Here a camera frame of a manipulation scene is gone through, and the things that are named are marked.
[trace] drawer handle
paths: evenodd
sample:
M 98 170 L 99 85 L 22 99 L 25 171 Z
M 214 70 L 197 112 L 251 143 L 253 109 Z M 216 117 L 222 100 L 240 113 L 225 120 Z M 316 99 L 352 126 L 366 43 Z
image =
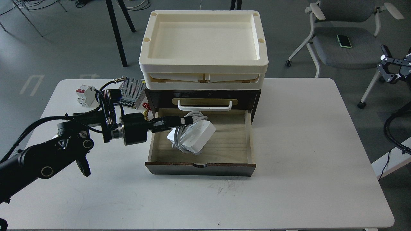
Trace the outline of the drawer handle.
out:
M 229 111 L 233 106 L 233 102 L 230 101 L 227 107 L 196 107 L 196 106 L 182 106 L 181 101 L 177 102 L 178 109 L 182 111 Z
M 207 164 L 194 164 L 193 163 L 193 166 L 196 167 L 196 168 L 205 168 L 205 167 L 207 167 Z

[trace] wooden drawer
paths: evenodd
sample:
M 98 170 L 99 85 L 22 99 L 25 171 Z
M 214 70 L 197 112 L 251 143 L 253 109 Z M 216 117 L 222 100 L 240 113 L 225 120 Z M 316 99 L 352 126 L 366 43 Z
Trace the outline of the wooden drawer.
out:
M 178 109 L 159 109 L 156 117 L 179 115 Z M 253 161 L 251 113 L 248 110 L 203 112 L 216 127 L 200 155 L 182 153 L 171 147 L 169 131 L 152 134 L 145 166 L 153 174 L 251 176 Z

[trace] chair wheel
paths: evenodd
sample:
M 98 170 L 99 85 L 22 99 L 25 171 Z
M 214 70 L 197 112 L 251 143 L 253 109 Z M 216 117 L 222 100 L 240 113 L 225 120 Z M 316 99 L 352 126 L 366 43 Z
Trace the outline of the chair wheel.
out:
M 363 108 L 365 108 L 365 106 L 366 106 L 367 104 L 364 102 L 359 102 L 358 104 L 357 104 L 357 107 L 359 108 L 359 109 L 363 109 Z

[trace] smartphone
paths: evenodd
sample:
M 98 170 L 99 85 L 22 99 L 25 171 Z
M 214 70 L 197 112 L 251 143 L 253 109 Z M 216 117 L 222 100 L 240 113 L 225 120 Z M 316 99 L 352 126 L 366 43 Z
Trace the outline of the smartphone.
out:
M 337 40 L 340 47 L 351 48 L 350 39 L 346 35 L 337 35 Z

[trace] white drawer handle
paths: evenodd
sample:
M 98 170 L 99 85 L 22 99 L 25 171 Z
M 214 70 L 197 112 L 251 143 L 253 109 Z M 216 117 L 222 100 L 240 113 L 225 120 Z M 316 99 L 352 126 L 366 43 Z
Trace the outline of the white drawer handle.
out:
M 233 106 L 233 102 L 230 101 L 227 107 L 192 107 L 192 106 L 181 106 L 181 101 L 177 102 L 178 109 L 182 111 L 229 111 Z

